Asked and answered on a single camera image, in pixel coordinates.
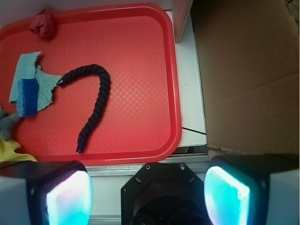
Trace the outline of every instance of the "cardboard wall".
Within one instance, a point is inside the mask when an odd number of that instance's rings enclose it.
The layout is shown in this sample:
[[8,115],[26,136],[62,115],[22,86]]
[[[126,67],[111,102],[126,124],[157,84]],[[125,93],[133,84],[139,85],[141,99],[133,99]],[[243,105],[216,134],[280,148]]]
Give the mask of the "cardboard wall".
[[286,0],[192,6],[208,146],[299,153],[299,32]]

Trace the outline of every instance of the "crumpled red fabric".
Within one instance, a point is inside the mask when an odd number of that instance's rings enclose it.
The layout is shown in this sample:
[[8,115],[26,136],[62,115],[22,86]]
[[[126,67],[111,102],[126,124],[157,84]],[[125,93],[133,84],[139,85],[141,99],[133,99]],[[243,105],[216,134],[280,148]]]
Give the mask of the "crumpled red fabric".
[[31,21],[29,29],[32,33],[38,34],[44,38],[55,36],[53,14],[43,9]]

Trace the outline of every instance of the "glowing panel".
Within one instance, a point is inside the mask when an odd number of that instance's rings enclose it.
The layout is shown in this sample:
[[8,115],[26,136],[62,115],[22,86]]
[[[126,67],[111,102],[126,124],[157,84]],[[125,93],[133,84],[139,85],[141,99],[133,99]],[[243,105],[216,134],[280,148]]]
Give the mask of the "glowing panel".
[[87,225],[92,207],[92,183],[77,171],[46,195],[49,225]]
[[204,197],[213,224],[247,224],[250,189],[219,166],[206,173]]

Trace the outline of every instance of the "rope end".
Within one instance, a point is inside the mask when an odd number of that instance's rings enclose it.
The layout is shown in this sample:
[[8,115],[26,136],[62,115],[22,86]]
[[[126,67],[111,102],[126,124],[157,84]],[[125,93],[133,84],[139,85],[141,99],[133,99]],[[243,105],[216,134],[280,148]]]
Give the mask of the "rope end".
[[58,86],[62,86],[62,85],[64,85],[64,81],[62,80],[62,78],[57,82],[57,85]]
[[77,149],[76,149],[76,152],[78,152],[79,154],[82,154],[83,150],[84,150],[84,147],[82,145],[78,145]]

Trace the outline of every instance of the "twisted rope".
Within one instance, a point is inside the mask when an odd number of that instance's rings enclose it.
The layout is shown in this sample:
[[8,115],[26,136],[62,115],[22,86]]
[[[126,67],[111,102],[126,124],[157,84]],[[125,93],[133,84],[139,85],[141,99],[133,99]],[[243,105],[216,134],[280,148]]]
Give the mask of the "twisted rope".
[[109,77],[108,72],[102,67],[97,64],[91,64],[88,66],[79,67],[77,69],[71,70],[70,72],[66,73],[59,81],[59,86],[64,86],[69,84],[80,77],[96,74],[100,78],[100,88],[98,93],[98,98],[95,103],[95,108],[93,114],[89,117],[88,122],[82,128],[81,132],[78,136],[78,146],[76,152],[83,153],[84,146],[94,130],[94,128],[99,124],[102,116],[105,104],[107,102],[111,80]]

